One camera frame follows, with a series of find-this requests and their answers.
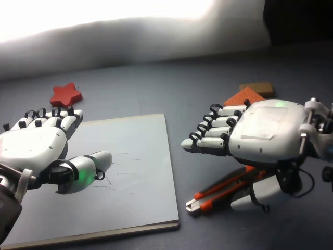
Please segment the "gray table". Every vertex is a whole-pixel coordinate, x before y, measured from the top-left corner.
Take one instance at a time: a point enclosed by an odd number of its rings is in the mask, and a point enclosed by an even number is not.
[[[324,162],[308,159],[304,164],[303,168],[317,180],[310,195],[273,208],[270,214],[226,209],[192,218],[185,202],[240,164],[231,157],[190,154],[180,147],[209,112],[210,104],[223,103],[243,83],[270,81],[278,98],[304,103],[315,96],[330,105],[331,69],[331,62],[318,58],[260,55],[124,66],[22,80],[2,84],[0,120],[14,124],[27,109],[50,108],[53,86],[69,82],[82,91],[84,99],[75,108],[84,110],[85,121],[165,114],[180,229],[55,249],[331,249],[333,192],[321,181]]]

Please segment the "white board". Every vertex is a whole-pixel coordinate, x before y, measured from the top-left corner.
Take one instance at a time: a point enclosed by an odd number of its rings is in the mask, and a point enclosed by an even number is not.
[[[75,194],[56,194],[57,187],[49,184],[28,190],[22,213],[3,246],[44,245],[69,241],[70,236],[94,238],[152,224],[178,225],[163,114],[84,122],[68,146],[67,159],[110,151],[113,164],[107,178]]]

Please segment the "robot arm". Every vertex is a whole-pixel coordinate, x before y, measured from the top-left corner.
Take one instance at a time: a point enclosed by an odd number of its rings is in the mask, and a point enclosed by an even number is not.
[[[59,194],[79,192],[102,180],[112,164],[107,151],[65,160],[67,140],[83,119],[81,110],[29,110],[0,135],[0,244],[10,233],[27,189],[58,185]]]
[[[249,194],[232,202],[234,210],[265,209],[303,196],[298,195],[303,177],[299,172],[306,156],[326,161],[333,157],[333,110],[315,98],[305,106],[279,100],[252,105],[246,100],[244,104],[212,105],[198,131],[191,133],[182,147],[192,153],[233,156],[267,172],[266,179],[250,185]]]

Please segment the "star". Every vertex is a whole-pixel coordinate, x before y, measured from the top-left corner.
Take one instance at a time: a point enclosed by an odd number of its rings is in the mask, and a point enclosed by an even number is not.
[[[64,107],[68,108],[73,103],[82,100],[82,94],[77,91],[74,83],[69,83],[64,87],[54,87],[54,96],[50,99],[50,103],[53,107]]]

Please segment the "orange sponge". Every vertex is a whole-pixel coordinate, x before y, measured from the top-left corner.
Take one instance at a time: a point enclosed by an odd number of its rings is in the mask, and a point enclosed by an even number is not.
[[[253,91],[250,87],[246,87],[245,89],[231,97],[229,100],[225,101],[224,106],[244,105],[243,102],[245,99],[249,100],[251,104],[265,100],[265,98]]]

